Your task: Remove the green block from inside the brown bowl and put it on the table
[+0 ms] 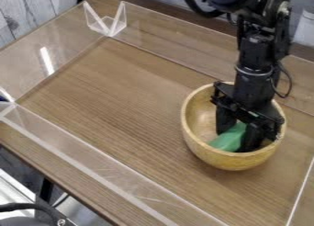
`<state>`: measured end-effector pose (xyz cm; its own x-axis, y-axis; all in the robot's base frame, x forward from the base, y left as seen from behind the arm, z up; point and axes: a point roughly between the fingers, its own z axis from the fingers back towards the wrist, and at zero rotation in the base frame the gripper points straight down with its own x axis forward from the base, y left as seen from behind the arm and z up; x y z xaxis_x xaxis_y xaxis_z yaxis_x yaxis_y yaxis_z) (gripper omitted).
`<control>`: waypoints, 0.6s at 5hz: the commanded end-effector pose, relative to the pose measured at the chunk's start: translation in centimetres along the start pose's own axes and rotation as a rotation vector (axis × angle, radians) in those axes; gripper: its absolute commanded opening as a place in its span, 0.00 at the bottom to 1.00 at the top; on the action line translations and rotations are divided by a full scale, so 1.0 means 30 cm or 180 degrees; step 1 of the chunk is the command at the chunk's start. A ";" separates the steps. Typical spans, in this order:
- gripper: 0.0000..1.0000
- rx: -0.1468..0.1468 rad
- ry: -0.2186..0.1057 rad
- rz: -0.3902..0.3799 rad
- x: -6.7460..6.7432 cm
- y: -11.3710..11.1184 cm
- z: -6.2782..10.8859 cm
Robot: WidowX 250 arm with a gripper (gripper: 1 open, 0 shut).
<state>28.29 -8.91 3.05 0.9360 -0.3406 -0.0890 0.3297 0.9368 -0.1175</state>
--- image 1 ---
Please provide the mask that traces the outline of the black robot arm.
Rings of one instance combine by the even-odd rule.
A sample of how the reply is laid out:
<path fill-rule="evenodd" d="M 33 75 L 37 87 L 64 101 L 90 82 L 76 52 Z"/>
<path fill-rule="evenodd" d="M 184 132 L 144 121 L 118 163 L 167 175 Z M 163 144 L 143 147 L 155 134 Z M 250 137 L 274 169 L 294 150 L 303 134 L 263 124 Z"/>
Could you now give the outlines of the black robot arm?
<path fill-rule="evenodd" d="M 290 0 L 184 0 L 206 18 L 236 15 L 235 80 L 214 82 L 216 138 L 220 151 L 247 153 L 274 141 L 285 124 L 274 105 L 279 77 L 287 74 L 282 59 L 290 51 Z"/>

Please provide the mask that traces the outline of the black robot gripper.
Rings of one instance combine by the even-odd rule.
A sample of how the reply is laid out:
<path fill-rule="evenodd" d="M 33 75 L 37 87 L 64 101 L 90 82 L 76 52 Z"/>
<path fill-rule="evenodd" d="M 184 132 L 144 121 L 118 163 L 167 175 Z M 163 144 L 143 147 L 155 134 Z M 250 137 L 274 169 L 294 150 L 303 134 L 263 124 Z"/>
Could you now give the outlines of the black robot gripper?
<path fill-rule="evenodd" d="M 274 141 L 285 123 L 273 98 L 277 73 L 238 70 L 234 83 L 214 82 L 211 102 L 216 105 L 216 134 L 226 132 L 239 119 L 246 124 L 239 153 L 261 148 L 263 139 Z"/>

